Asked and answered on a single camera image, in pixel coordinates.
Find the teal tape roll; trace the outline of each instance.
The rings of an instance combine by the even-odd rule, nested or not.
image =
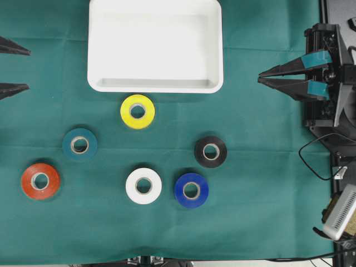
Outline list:
[[[75,143],[82,141],[84,146],[76,147]],[[62,143],[63,153],[71,160],[85,161],[94,157],[98,142],[95,135],[84,128],[77,128],[68,132]]]

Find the black wire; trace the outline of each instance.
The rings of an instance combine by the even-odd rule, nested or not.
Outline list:
[[[330,263],[328,263],[326,260],[320,258],[320,260],[322,260],[323,262],[325,262],[326,264],[328,264],[330,267],[333,267]]]
[[[336,255],[345,253],[345,252],[350,252],[350,251],[356,251],[356,248],[339,250],[339,251],[336,251],[336,252],[327,253],[327,254],[318,255],[318,256],[313,256],[313,257],[310,257],[310,258],[268,259],[268,260],[269,261],[274,261],[276,263],[291,263],[293,261],[306,261],[306,260],[316,260],[316,259],[321,259],[321,258],[329,258],[329,257],[332,257],[332,256],[336,256]]]
[[[356,47],[355,46],[350,46],[349,49],[348,49],[349,54],[350,54],[350,56],[352,58],[352,61],[354,62],[354,58],[353,58],[353,55],[352,55],[352,51],[353,50],[356,51]]]
[[[317,267],[311,260],[310,260],[311,264],[314,266],[314,267]]]
[[[350,142],[356,143],[356,140],[350,139],[350,138],[348,138],[348,137],[346,137],[346,136],[344,136],[344,135],[342,135],[342,134],[340,134],[340,133],[332,132],[332,133],[328,133],[327,135],[323,135],[323,136],[321,136],[321,137],[318,137],[318,138],[316,138],[316,139],[310,141],[310,142],[307,143],[306,145],[302,146],[302,147],[299,149],[299,151],[298,151],[299,157],[300,157],[300,159],[302,160],[302,162],[309,168],[309,170],[311,170],[311,171],[313,172],[314,175],[316,175],[316,177],[318,177],[319,179],[322,179],[323,181],[328,181],[328,180],[332,179],[336,174],[338,174],[338,173],[342,170],[343,167],[348,166],[351,162],[353,162],[353,161],[356,159],[356,156],[354,156],[348,163],[346,163],[344,166],[342,166],[336,173],[334,173],[334,174],[333,174],[331,177],[329,177],[329,178],[323,178],[323,177],[321,177],[316,171],[314,171],[314,169],[313,169],[312,167],[310,167],[310,165],[309,165],[309,164],[305,161],[305,159],[302,157],[301,152],[302,152],[303,149],[305,149],[307,146],[311,145],[312,143],[318,142],[318,141],[320,141],[321,139],[324,139],[324,138],[329,137],[329,136],[331,136],[331,135],[337,135],[337,136],[340,136],[340,137],[342,137],[342,138],[344,138],[344,139],[346,139],[346,140],[348,140],[348,141],[350,141]]]

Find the white tray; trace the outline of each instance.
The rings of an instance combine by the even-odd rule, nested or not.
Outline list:
[[[214,93],[222,42],[217,0],[91,0],[88,82],[101,92]]]

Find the green tablecloth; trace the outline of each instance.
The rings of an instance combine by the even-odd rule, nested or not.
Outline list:
[[[4,82],[31,90],[0,102],[0,264],[96,263],[135,255],[189,259],[311,256],[332,250],[312,231],[329,198],[296,151],[312,135],[301,104],[257,84],[258,73],[304,53],[318,1],[220,0],[225,83],[213,95],[148,95],[157,115],[147,130],[129,130],[119,115],[128,96],[99,93],[86,79],[88,0],[2,0],[0,35],[32,50],[0,55]],[[61,142],[76,127],[98,138],[96,157],[66,159]],[[205,169],[194,158],[207,134],[227,144],[226,162]],[[306,151],[329,175],[328,153]],[[48,162],[61,174],[51,200],[26,197],[22,172]],[[125,193],[138,166],[163,180],[159,199],[135,205]],[[204,175],[210,195],[188,210],[174,198],[183,173]]]

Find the blue tape roll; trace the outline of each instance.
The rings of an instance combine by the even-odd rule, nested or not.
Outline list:
[[[187,197],[184,193],[185,186],[189,184],[194,184],[198,188],[198,194],[193,198]],[[209,186],[201,175],[194,173],[185,174],[177,180],[174,186],[174,195],[182,206],[194,209],[206,201],[209,195]]]
[[[83,151],[75,150],[74,143],[76,140],[85,140],[87,142],[86,149]],[[84,128],[77,128],[65,135],[62,148],[63,153],[71,160],[85,161],[91,159],[95,155],[98,149],[98,142],[91,131]]]

